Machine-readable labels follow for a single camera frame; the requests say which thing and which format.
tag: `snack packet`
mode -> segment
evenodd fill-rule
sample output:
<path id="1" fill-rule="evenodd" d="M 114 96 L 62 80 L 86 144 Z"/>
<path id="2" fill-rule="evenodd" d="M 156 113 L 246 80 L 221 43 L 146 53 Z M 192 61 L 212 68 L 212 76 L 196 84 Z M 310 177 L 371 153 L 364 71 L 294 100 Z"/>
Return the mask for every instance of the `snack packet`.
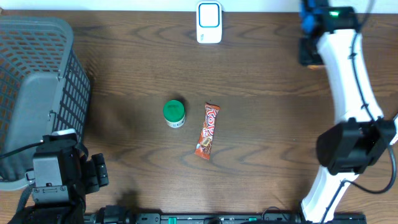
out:
<path id="1" fill-rule="evenodd" d="M 205 109 L 205 122 L 203 122 L 203 128 L 200 133 L 195 154 L 204 159 L 210 159 L 210 151 L 211 145 L 213 144 L 216 116 L 221 108 L 219 106 L 206 103 Z"/>

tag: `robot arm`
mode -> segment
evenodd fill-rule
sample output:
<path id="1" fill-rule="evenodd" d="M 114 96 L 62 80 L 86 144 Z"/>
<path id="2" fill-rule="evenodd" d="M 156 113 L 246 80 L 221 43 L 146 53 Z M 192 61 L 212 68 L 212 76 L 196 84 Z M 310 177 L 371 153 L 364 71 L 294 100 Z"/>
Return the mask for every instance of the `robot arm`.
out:
<path id="1" fill-rule="evenodd" d="M 372 157 L 371 153 L 365 151 L 382 152 L 386 148 L 379 140 L 380 136 L 377 137 L 375 132 L 373 134 L 361 133 L 361 125 L 356 125 L 364 124 L 369 128 L 368 130 L 372 130 L 370 128 L 372 118 L 363 107 L 353 70 L 351 46 L 355 35 L 357 37 L 354 45 L 356 53 L 354 64 L 359 86 L 372 117 L 381 119 L 383 113 L 376 102 L 369 82 L 362 54 L 362 35 L 356 33 L 358 20 L 355 13 L 351 7 L 328 7 L 327 1 L 317 1 L 317 3 L 318 5 L 315 1 L 304 1 L 303 30 L 307 36 L 301 41 L 301 47 L 303 51 L 309 53 L 301 54 L 301 62 L 304 65 L 311 63 L 325 65 L 334 101 L 336 126 L 318 138 L 317 154 L 321 166 L 310 193 L 301 203 L 305 219 L 314 223 L 321 222 L 341 181 L 354 181 L 366 166 L 373 165 L 377 161 L 379 155 Z M 391 122 L 383 122 L 388 124 L 388 128 L 384 131 L 390 141 L 395 135 L 395 126 L 391 126 Z M 349 124 L 352 124 L 354 128 L 342 128 Z M 346 142 L 350 138 L 349 131 L 358 131 L 357 137 L 351 139 L 351 144 Z M 371 145 L 364 139 L 379 144 L 378 146 Z M 368 145 L 361 149 L 359 142 Z M 355 152 L 360 152 L 361 155 L 354 156 Z M 348 187 L 349 184 L 345 184 L 340 190 L 326 215 L 325 222 L 333 219 L 335 208 Z"/>

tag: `green light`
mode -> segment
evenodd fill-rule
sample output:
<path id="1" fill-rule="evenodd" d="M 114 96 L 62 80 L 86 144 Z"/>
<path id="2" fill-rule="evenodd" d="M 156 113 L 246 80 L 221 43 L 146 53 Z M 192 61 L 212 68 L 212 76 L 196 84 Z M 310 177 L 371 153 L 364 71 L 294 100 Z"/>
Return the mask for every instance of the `green light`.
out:
<path id="1" fill-rule="evenodd" d="M 339 11 L 330 11 L 329 14 L 333 17 L 338 17 L 338 15 L 340 14 Z"/>

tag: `gray plastic basket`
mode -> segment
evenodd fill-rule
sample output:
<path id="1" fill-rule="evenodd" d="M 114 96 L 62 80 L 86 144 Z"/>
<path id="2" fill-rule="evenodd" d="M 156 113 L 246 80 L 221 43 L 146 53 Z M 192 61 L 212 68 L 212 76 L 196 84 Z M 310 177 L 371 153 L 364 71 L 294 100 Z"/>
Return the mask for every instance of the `gray plastic basket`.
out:
<path id="1" fill-rule="evenodd" d="M 83 137 L 90 81 L 63 20 L 0 17 L 0 152 L 74 128 Z M 0 160 L 3 180 L 24 178 L 35 148 Z"/>

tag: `white electronic device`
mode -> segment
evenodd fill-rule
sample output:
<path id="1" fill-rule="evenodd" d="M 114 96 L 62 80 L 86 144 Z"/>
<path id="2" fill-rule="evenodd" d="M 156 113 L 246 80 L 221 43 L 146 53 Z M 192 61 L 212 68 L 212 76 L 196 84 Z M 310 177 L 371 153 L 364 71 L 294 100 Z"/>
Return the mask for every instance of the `white electronic device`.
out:
<path id="1" fill-rule="evenodd" d="M 197 6 L 197 40 L 201 44 L 215 44 L 221 41 L 223 21 L 221 4 L 216 1 L 202 1 Z"/>

